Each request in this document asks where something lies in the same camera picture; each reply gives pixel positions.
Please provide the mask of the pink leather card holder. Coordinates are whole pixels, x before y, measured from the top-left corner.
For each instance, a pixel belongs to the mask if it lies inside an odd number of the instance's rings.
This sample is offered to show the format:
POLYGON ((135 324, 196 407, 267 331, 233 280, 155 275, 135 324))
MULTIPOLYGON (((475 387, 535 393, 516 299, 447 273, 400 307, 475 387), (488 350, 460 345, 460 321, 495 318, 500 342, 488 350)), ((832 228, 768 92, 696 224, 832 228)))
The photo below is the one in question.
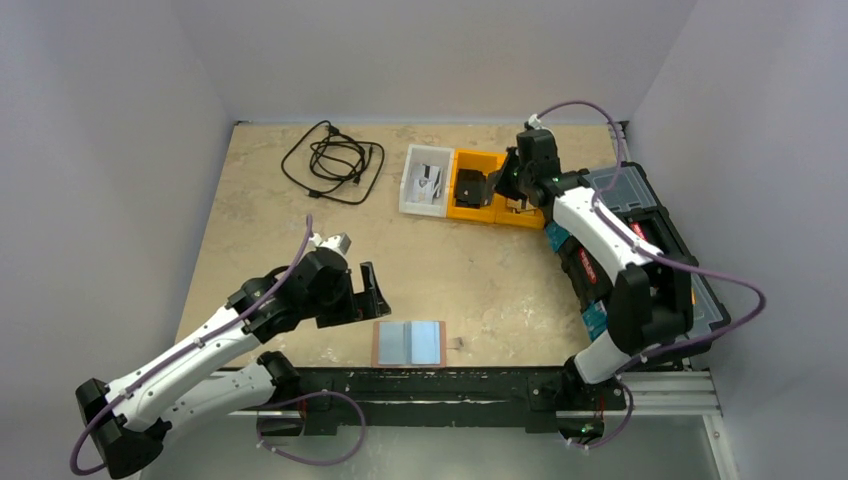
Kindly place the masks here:
POLYGON ((444 368, 448 337, 444 321, 378 321, 373 325, 375 368, 444 368))

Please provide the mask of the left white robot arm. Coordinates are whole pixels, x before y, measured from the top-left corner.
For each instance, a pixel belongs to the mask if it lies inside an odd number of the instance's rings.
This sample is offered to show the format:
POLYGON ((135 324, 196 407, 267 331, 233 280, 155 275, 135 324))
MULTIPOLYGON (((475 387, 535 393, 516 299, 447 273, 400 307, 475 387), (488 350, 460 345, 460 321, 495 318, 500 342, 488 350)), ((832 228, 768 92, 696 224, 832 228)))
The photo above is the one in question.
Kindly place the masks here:
POLYGON ((209 377, 303 320, 327 328, 389 315, 372 263, 361 263, 360 272, 357 292, 342 253, 299 250, 291 264, 246 280, 200 328, 148 364, 109 382, 83 382, 75 396, 85 427, 70 453, 71 472, 126 478, 151 464, 178 429, 210 416, 265 406, 306 412, 311 399, 334 396, 305 391, 280 352, 265 352, 226 378, 209 377))

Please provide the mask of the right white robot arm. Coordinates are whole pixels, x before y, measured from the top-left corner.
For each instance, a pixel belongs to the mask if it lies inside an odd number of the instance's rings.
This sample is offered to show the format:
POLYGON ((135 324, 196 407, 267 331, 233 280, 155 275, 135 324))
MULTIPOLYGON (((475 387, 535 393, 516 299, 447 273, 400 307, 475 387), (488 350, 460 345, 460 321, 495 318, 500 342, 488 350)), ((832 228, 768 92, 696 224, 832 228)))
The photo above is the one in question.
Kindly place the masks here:
POLYGON ((519 133, 487 189, 540 210, 546 225, 577 240, 612 282, 605 332, 566 361, 561 392, 569 404, 588 405, 599 396, 600 383, 634 356, 692 328, 688 266, 666 266, 662 250, 617 218, 581 174, 563 172, 550 131, 519 133))

